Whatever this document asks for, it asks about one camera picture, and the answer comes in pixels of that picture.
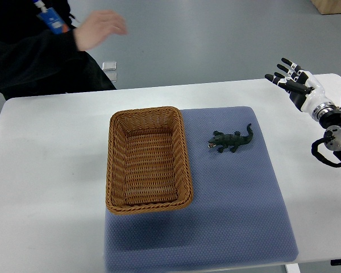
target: crocodile tail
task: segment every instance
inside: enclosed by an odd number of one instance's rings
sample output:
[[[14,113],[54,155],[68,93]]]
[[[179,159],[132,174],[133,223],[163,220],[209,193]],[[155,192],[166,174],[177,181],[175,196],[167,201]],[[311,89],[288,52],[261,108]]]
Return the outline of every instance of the crocodile tail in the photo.
[[[252,129],[250,128],[251,123],[248,124],[248,126],[246,127],[246,130],[248,131],[249,135],[246,137],[247,142],[249,143],[252,139],[252,137],[254,136],[254,133],[252,131]]]

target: black jacket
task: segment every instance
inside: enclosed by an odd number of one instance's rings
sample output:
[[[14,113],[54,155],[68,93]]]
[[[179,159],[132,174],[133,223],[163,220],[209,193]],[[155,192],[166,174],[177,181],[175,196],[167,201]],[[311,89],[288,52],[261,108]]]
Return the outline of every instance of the black jacket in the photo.
[[[66,0],[43,0],[70,28]],[[0,92],[5,99],[115,89],[96,61],[78,52],[73,31],[54,35],[32,0],[0,0]]]

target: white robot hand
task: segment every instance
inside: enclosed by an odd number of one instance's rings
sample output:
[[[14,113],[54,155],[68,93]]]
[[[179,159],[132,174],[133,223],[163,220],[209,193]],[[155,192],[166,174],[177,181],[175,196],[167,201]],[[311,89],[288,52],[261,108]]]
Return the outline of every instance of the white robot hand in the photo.
[[[323,86],[311,72],[303,70],[299,65],[286,58],[282,58],[282,62],[290,69],[281,64],[278,64],[277,67],[287,76],[275,72],[274,76],[266,74],[265,78],[285,89],[300,111],[309,113],[315,121],[319,121],[324,113],[336,109],[335,104],[325,96]]]

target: cardboard box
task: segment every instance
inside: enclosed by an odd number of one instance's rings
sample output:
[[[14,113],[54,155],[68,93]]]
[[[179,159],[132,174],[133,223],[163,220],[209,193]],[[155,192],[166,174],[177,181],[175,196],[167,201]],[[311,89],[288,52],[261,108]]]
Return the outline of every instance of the cardboard box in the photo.
[[[311,0],[321,14],[341,13],[341,0]]]

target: id badge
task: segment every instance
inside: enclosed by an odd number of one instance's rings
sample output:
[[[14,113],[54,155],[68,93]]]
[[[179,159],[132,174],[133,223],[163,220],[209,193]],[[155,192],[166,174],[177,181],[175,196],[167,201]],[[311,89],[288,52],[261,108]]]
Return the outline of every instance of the id badge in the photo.
[[[38,16],[47,24],[54,34],[61,34],[69,31],[69,27],[53,7],[48,8],[46,12],[41,12]]]

